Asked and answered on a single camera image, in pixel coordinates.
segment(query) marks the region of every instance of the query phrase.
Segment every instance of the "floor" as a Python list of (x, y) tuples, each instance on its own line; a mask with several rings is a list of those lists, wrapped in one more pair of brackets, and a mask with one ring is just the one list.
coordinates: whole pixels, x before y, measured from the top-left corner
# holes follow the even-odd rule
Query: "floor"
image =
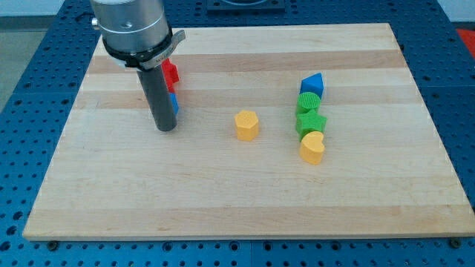
[(45, 33), (46, 29), (0, 31), (0, 111), (10, 98)]

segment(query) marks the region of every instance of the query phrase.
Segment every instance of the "stack of blocks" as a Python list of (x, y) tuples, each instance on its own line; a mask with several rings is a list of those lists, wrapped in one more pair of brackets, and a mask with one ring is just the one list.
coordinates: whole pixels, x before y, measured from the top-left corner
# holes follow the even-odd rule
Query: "stack of blocks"
[(180, 107), (178, 106), (177, 96), (175, 95), (175, 89), (173, 87), (175, 82), (180, 81), (177, 66), (171, 63), (170, 59), (166, 59), (162, 63), (162, 70), (165, 77), (166, 87), (168, 88), (168, 94), (170, 96), (171, 103), (173, 104), (173, 111), (175, 114), (177, 114)]
[(306, 162), (317, 165), (320, 163), (325, 146), (323, 144), (327, 118), (318, 115), (324, 83), (321, 73), (305, 78), (301, 82), (295, 115), (295, 129), (301, 142), (299, 154)]

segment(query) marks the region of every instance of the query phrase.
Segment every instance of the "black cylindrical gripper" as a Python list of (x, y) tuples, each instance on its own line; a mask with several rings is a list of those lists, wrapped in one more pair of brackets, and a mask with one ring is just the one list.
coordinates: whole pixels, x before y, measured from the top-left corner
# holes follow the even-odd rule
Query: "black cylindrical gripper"
[(162, 66), (159, 65), (150, 70), (137, 71), (137, 75), (139, 76), (158, 130), (173, 130), (177, 126), (177, 117), (168, 95)]

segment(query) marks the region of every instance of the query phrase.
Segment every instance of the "blue pegboard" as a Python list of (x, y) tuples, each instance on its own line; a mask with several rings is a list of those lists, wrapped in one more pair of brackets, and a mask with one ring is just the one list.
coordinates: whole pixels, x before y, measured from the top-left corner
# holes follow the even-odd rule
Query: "blue pegboard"
[[(284, 12), (166, 2), (174, 27), (389, 22), (471, 204), (475, 62), (436, 0), (286, 0)], [(0, 114), (0, 266), (475, 266), (475, 238), (31, 243), (21, 232), (99, 38), (66, 0)]]

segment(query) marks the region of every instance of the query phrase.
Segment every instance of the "wood grain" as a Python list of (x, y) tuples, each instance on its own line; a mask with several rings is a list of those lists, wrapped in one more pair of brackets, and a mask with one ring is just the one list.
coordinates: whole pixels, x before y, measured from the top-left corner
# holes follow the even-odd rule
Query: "wood grain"
[[(387, 24), (190, 28), (176, 130), (98, 44), (30, 240), (453, 237), (475, 216)], [(300, 80), (322, 72), (320, 165), (298, 156)], [(253, 142), (232, 117), (258, 113)]]

